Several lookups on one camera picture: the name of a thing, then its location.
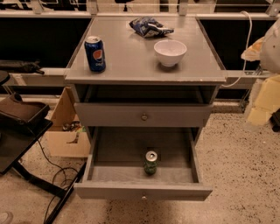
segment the black cable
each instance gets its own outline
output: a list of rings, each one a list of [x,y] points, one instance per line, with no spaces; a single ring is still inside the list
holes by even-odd
[[[71,187],[71,186],[69,185],[69,186],[66,186],[66,187],[64,187],[64,188],[61,188],[61,191],[59,191],[59,192],[62,192],[62,191],[68,190],[68,188],[69,188],[69,187]],[[48,204],[48,206],[47,206],[47,208],[46,208],[46,210],[45,210],[44,223],[46,223],[46,217],[47,217],[47,214],[49,213],[50,206],[51,206],[51,204],[52,204],[53,200],[54,200],[56,197],[58,197],[58,195],[57,195],[57,194],[53,195],[53,197],[52,197],[51,201],[49,202],[49,204]]]
[[[58,175],[60,172],[63,172],[63,171],[65,171],[65,170],[74,170],[76,173],[78,173],[78,171],[77,171],[76,169],[74,169],[73,167],[65,167],[65,168],[62,168],[62,169],[60,169],[59,171],[57,171],[57,172],[54,174],[54,176],[53,176],[53,178],[52,178],[52,183],[54,183],[54,180],[56,179],[57,175]]]
[[[27,128],[28,128],[28,130],[34,135],[34,137],[36,137],[36,135],[34,134],[34,132],[33,132],[29,127],[27,127]],[[65,167],[65,168],[62,168],[61,166],[59,166],[59,165],[54,164],[53,162],[51,162],[50,159],[46,156],[46,154],[45,154],[45,152],[44,152],[44,148],[43,148],[41,142],[39,141],[39,139],[37,139],[37,142],[38,142],[38,144],[39,144],[39,146],[40,146],[40,148],[41,148],[41,150],[42,150],[42,152],[43,152],[43,155],[44,155],[45,159],[46,159],[51,165],[54,165],[54,166],[59,167],[59,170],[53,175],[52,184],[54,183],[54,180],[56,179],[57,175],[58,175],[59,173],[61,173],[61,172],[63,172],[63,174],[64,174],[64,180],[60,183],[60,188],[61,188],[61,186],[63,186],[67,181],[74,181],[73,179],[67,179],[67,175],[66,175],[66,173],[65,173],[65,170],[73,170],[73,171],[75,171],[76,173],[78,173],[78,171],[77,171],[76,169],[74,169],[73,167]],[[59,195],[62,191],[68,190],[69,187],[71,187],[72,185],[73,185],[73,183],[72,183],[71,185],[68,185],[68,186],[66,186],[66,187],[61,188],[60,191],[58,191],[55,195],[53,195],[53,197],[52,197],[51,201],[49,202],[49,204],[48,204],[48,206],[47,206],[47,208],[46,208],[46,211],[45,211],[44,223],[46,223],[46,217],[47,217],[47,215],[48,215],[48,212],[49,212],[49,209],[50,209],[50,206],[51,206],[53,200],[54,200],[56,197],[58,197],[58,195]]]

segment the desk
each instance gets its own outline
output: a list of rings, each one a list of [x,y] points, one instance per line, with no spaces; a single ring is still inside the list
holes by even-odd
[[[93,73],[82,45],[66,83],[75,109],[92,139],[82,198],[126,200],[204,200],[212,191],[200,176],[195,144],[226,80],[194,17],[155,17],[175,29],[165,39],[187,47],[175,67],[158,63],[153,46],[129,25],[135,17],[96,16],[87,36],[104,42],[107,68]],[[144,173],[145,152],[157,151],[157,172]]]
[[[85,165],[83,165],[73,180],[73,183],[65,190],[41,178],[35,177],[18,162],[18,160],[43,136],[52,124],[53,123],[51,121],[46,119],[43,120],[34,130],[35,136],[27,136],[18,133],[13,129],[7,129],[7,127],[0,126],[0,173],[5,174],[11,168],[14,168],[29,183],[60,197],[60,201],[52,210],[52,213],[49,215],[46,223],[53,223],[53,220],[58,215],[73,191],[73,184],[81,179],[85,168]]]

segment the white cable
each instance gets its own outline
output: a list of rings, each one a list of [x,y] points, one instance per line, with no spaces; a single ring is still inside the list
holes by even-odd
[[[248,17],[248,20],[249,20],[249,22],[250,22],[250,27],[249,27],[249,30],[248,30],[248,36],[247,36],[247,42],[246,42],[246,48],[245,48],[245,50],[247,50],[247,49],[248,49],[249,40],[250,40],[250,36],[251,36],[251,32],[252,32],[253,23],[252,23],[252,18],[251,18],[251,16],[250,16],[245,10],[241,11],[241,13],[244,14],[245,16],[247,16],[247,17]],[[222,85],[224,88],[230,88],[230,87],[232,87],[233,85],[235,85],[235,84],[240,80],[240,78],[242,77],[242,75],[243,75],[244,72],[245,72],[246,63],[247,63],[247,61],[244,60],[244,65],[243,65],[243,69],[242,69],[242,74],[241,74],[241,76],[240,76],[234,83],[232,83],[232,84],[229,84],[229,85]]]

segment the terrazzo floor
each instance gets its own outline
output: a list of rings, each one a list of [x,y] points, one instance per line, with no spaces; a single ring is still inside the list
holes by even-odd
[[[269,124],[248,130],[243,114],[212,113],[196,146],[203,183],[213,188],[205,201],[81,199],[74,192],[54,223],[280,223],[279,137]],[[44,137],[41,143],[49,157]],[[84,160],[49,158],[77,169]],[[49,181],[58,170],[37,143],[22,162],[29,172]],[[0,212],[13,212],[13,224],[43,223],[53,197],[13,171],[0,177],[0,192]]]

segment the gray cabinet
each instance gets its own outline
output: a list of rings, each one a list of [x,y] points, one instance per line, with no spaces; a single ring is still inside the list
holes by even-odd
[[[66,75],[91,139],[75,190],[91,199],[204,200],[212,189],[202,184],[195,144],[224,71],[195,18],[157,19],[175,27],[169,38],[189,47],[173,68],[158,64],[152,51],[158,39],[145,40],[128,29],[133,18],[94,18],[87,35],[99,34],[104,41],[107,69],[90,72],[82,46]],[[119,32],[112,37],[112,30]],[[154,175],[144,171],[150,149],[158,154]]]

